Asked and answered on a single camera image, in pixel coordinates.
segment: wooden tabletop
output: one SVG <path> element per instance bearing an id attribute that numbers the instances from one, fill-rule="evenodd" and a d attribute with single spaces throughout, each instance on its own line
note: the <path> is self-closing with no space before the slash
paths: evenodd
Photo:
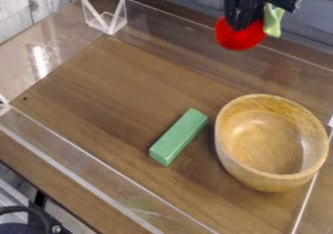
<path id="1" fill-rule="evenodd" d="M 180 11 L 188 18 L 197 17 L 160 0 L 140 1 L 173 13 Z M 102 9 L 112 4 L 114 7 L 117 0 L 92 0 L 92 3 Z M 198 18 L 202 23 L 213 23 L 208 16 Z M 319 64 L 331 63 L 329 56 L 282 40 L 266 41 L 265 45 L 302 59 L 319 59 Z M 213 147 L 213 122 L 218 110 L 233 98 L 269 93 L 303 104 L 325 123 L 333 107 L 331 76 L 325 75 L 326 70 L 311 70 L 306 62 L 262 50 L 244 54 L 246 62 L 230 52 L 220 57 L 222 61 L 216 56 L 208 59 L 200 53 L 181 52 L 184 59 L 201 63 L 201 70 L 194 70 L 177 58 L 149 51 L 160 47 L 169 57 L 178 48 L 157 40 L 138 48 L 102 35 L 12 104 L 218 233 L 290 232 L 306 187 L 289 193 L 265 194 L 242 186 L 220 164 Z M 206 52 L 213 52 L 210 45 Z M 298 70 L 297 74 L 286 63 Z M 164 168 L 148 157 L 146 150 L 189 108 L 209 116 L 209 124 L 172 166 Z M 0 157 L 97 232 L 146 233 L 4 135 L 0 135 Z M 329 181 L 331 172 L 330 166 L 325 166 L 321 180 Z M 315 191 L 326 202 L 311 203 L 311 219 L 303 226 L 313 232 L 307 233 L 326 231 L 333 216 L 331 186 L 330 182 L 321 182 Z M 327 214 L 321 214 L 317 206 Z"/>

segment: bowl rim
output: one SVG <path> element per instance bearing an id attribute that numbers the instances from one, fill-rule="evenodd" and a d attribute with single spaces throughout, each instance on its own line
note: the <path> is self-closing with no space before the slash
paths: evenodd
<path id="1" fill-rule="evenodd" d="M 313 173 L 315 173 L 319 170 L 321 166 L 323 165 L 323 163 L 326 161 L 327 154 L 329 154 L 329 137 L 327 137 L 326 131 L 323 129 L 323 126 L 322 126 L 321 122 L 318 121 L 317 117 L 313 115 L 313 113 L 302 105 L 299 105 L 297 102 L 291 101 L 290 99 L 287 99 L 285 97 L 278 97 L 278 96 L 273 96 L 273 95 L 269 95 L 269 94 L 250 94 L 250 95 L 245 95 L 245 96 L 237 97 L 233 100 L 230 100 L 225 104 L 222 109 L 220 110 L 220 112 L 217 114 L 217 117 L 216 117 L 216 121 L 214 121 L 214 141 L 218 142 L 220 146 L 224 146 L 221 144 L 221 139 L 220 139 L 220 137 L 217 135 L 220 133 L 217 125 L 220 125 L 218 123 L 221 121 L 221 117 L 222 117 L 225 111 L 233 106 L 234 103 L 237 103 L 237 102 L 240 102 L 240 100 L 244 100 L 244 99 L 248 99 L 248 98 L 277 98 L 277 99 L 283 100 L 287 103 L 293 104 L 295 107 L 301 108 L 306 113 L 309 113 L 309 116 L 311 117 L 313 122 L 317 125 L 317 129 L 321 131 L 321 135 L 323 136 L 323 148 L 322 148 L 323 153 L 319 156 L 317 162 L 305 171 L 302 171 L 299 173 L 295 173 L 295 174 L 289 174 L 289 175 L 277 175 L 277 174 L 264 172 L 264 171 L 253 168 L 252 166 L 238 162 L 234 159 L 234 157 L 232 155 L 229 155 L 229 153 L 226 151 L 224 151 L 224 150 L 221 150 L 221 151 L 228 155 L 229 159 L 232 159 L 233 162 L 240 167 L 242 167 L 245 170 L 250 171 L 253 174 L 256 174 L 258 176 L 289 180 L 289 179 L 302 178 L 305 176 L 311 175 Z"/>

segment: wooden bowl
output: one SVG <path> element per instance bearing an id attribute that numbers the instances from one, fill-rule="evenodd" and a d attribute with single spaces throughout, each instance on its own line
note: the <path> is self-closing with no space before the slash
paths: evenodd
<path id="1" fill-rule="evenodd" d="M 293 101 L 269 95 L 232 100 L 218 113 L 214 144 L 230 175 L 266 192 L 305 184 L 321 168 L 327 135 L 313 114 Z"/>

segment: inside of bowl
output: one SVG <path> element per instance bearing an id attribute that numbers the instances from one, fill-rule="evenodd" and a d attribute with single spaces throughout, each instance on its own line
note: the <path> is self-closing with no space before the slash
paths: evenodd
<path id="1" fill-rule="evenodd" d="M 279 97 L 232 101 L 217 124 L 225 151 L 258 171 L 297 174 L 310 170 L 325 153 L 319 122 L 305 108 Z"/>

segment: green rectangular block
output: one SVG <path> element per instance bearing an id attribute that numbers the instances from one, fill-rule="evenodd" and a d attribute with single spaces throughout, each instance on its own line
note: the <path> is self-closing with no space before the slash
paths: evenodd
<path id="1" fill-rule="evenodd" d="M 194 109 L 189 109 L 162 137 L 150 146 L 150 158 L 168 167 L 194 139 L 206 122 L 206 115 Z"/>

